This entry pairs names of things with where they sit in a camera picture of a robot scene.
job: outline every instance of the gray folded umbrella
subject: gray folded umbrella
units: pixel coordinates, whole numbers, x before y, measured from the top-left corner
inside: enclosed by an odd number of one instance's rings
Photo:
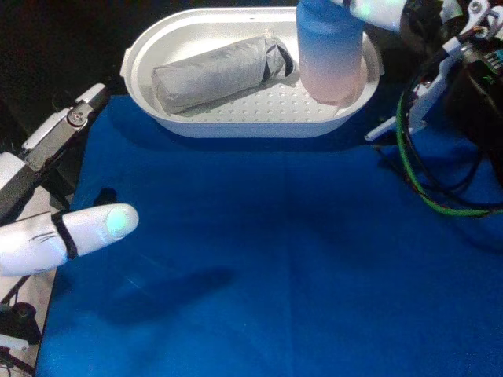
[[[293,70],[281,41],[261,36],[156,67],[152,84],[164,111],[176,113],[287,77]]]

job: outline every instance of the screw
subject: screw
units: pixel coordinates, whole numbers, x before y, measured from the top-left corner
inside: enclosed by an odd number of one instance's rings
[[[480,13],[482,10],[482,4],[480,4],[480,2],[472,2],[472,4],[470,4],[470,10],[474,14]]]

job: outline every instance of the blue and pink bottle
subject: blue and pink bottle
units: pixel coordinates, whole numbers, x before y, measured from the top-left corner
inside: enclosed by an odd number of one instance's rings
[[[316,101],[335,104],[350,96],[362,66],[363,22],[329,0],[297,5],[300,80]]]

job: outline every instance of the black rubber band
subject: black rubber band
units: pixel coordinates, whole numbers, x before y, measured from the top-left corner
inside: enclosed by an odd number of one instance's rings
[[[64,245],[66,246],[66,253],[68,258],[77,258],[79,256],[79,254],[77,253],[77,245],[75,245],[72,236],[70,236],[70,232],[66,228],[66,225],[63,223],[63,214],[61,212],[53,214],[53,223],[54,226],[56,226],[57,232],[60,233],[60,236],[63,239]]]

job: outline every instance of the blue fabric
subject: blue fabric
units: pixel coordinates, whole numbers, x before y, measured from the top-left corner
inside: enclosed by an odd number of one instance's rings
[[[501,217],[444,218],[371,148],[336,151],[354,120],[312,141],[191,141],[112,99],[75,209],[110,187],[140,225],[58,270],[37,375],[503,375]],[[419,139],[444,174],[467,169],[459,137]],[[477,181],[469,196],[501,196],[488,165]]]

